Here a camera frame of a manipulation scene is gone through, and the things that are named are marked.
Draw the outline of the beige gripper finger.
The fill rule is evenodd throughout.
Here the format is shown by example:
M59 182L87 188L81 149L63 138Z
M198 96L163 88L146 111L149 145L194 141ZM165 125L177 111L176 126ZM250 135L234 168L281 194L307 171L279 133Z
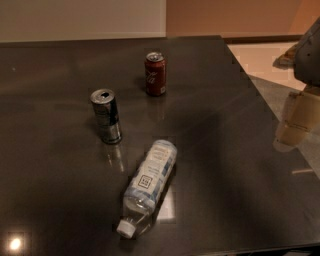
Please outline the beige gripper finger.
M286 98L275 141L286 147L300 144L320 123L320 87L307 85Z

